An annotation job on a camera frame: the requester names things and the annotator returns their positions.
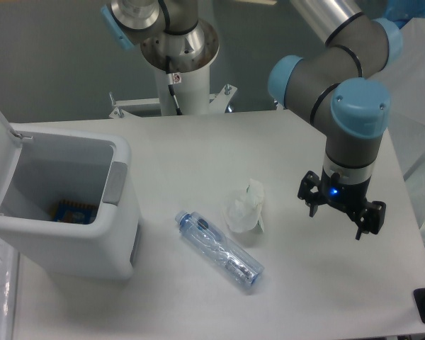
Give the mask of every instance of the tissue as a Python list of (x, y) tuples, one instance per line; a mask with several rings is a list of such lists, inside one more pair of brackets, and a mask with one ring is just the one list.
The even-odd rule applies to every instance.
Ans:
[(225, 222), (233, 232), (246, 232), (259, 226), (264, 232), (261, 209), (264, 202), (263, 184), (250, 179), (246, 190), (235, 191), (222, 204)]

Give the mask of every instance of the robotic arm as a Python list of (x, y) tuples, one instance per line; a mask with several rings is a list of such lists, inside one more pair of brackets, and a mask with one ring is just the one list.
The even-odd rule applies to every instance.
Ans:
[[(357, 224), (356, 239), (377, 234), (385, 204), (368, 202), (366, 193), (387, 127), (390, 95), (366, 78), (397, 59), (402, 35), (387, 19), (370, 21), (354, 0), (291, 2), (327, 47), (312, 60), (283, 58), (269, 78), (269, 93), (327, 136), (321, 178), (307, 172), (298, 197), (310, 207), (311, 217), (324, 204), (346, 213)], [(214, 60), (219, 48), (213, 28), (198, 19), (197, 0), (112, 0), (102, 13), (122, 47), (140, 44), (145, 59), (164, 76), (195, 74)], [(205, 93), (195, 92), (204, 86), (194, 80), (188, 91), (178, 92), (180, 100), (170, 83), (158, 88), (161, 104), (172, 96), (169, 110), (178, 114), (182, 101), (184, 108), (198, 98), (208, 105), (209, 70), (205, 81)], [(198, 112), (200, 106), (191, 107)]]
[(140, 44), (154, 70), (162, 115), (209, 112), (209, 65), (219, 39), (198, 18), (197, 0), (112, 0), (101, 13), (123, 49)]
[(365, 80), (402, 50), (398, 27), (370, 21), (345, 0), (292, 0), (327, 50), (312, 60), (288, 56), (271, 72), (268, 90), (279, 102), (327, 136), (321, 178), (308, 171), (298, 197), (310, 207), (330, 205), (346, 213), (362, 233), (377, 234), (385, 204), (366, 198), (373, 166), (387, 127), (390, 95)]

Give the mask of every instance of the metal mount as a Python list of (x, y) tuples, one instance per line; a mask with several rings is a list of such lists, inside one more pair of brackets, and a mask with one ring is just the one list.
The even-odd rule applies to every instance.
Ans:
[(350, 220), (356, 223), (357, 240), (362, 234), (377, 234), (384, 224), (386, 205), (380, 201), (367, 201), (365, 193), (370, 179), (356, 185), (343, 185), (339, 180), (338, 173), (329, 178), (323, 171), (320, 180), (313, 171), (307, 172), (301, 181), (297, 196), (310, 208), (310, 217), (315, 216), (318, 206), (327, 204), (346, 213)]
[[(237, 92), (237, 88), (232, 85), (225, 85), (223, 89), (217, 94), (210, 95), (210, 112), (209, 114), (231, 113), (234, 112), (233, 106), (230, 101), (233, 99)], [(112, 92), (109, 93), (110, 102), (112, 104), (112, 113), (110, 118), (126, 118), (135, 116), (133, 113), (143, 113), (148, 111), (156, 111), (160, 109), (160, 102), (158, 98), (150, 99), (135, 99), (132, 101), (115, 101)]]

